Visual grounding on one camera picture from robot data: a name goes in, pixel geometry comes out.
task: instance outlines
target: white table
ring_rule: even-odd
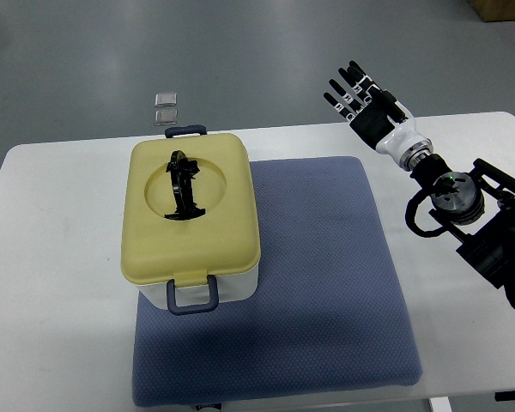
[[[515,118],[418,118],[454,170],[482,157],[515,177]],[[346,124],[232,130],[252,161],[358,157],[376,199],[423,365],[411,387],[227,403],[264,410],[515,390],[515,311],[455,251],[449,234],[405,226],[419,189]],[[140,136],[21,145],[0,172],[0,411],[133,411],[136,288],[119,270],[125,182]],[[487,217],[497,211],[488,204]],[[428,207],[418,222],[426,225]],[[190,410],[165,407],[161,410]]]

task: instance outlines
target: plastic container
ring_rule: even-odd
[[[203,126],[167,137],[205,135]],[[258,213],[248,154],[233,134],[137,144],[131,154],[121,269],[173,314],[209,312],[258,286]]]

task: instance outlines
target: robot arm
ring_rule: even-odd
[[[452,171],[433,152],[431,141],[415,130],[415,119],[392,94],[381,89],[356,62],[338,70],[349,85],[348,93],[338,82],[330,85],[345,105],[331,94],[328,102],[349,122],[350,127],[370,148],[391,158],[421,186],[410,199],[405,214],[407,226],[415,234],[432,238],[449,232],[461,246],[456,252],[496,288],[504,287],[515,308],[515,179],[477,159],[469,173]],[[491,186],[484,177],[494,180]],[[500,212],[477,233],[457,228],[477,221],[484,213],[483,192],[498,201]],[[429,214],[440,224],[424,231],[415,224],[421,202],[430,197]]]

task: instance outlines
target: blue cushion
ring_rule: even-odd
[[[251,170],[262,247],[257,291],[181,317],[140,294],[135,404],[415,384],[414,335],[361,163],[259,161]]]

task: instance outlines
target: yellow lid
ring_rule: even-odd
[[[206,213],[187,221],[176,210],[167,163],[181,150],[196,160],[194,202]],[[248,154],[233,134],[189,136],[137,144],[130,160],[124,205],[121,268],[137,285],[175,280],[203,285],[207,275],[231,275],[259,261],[258,213]]]

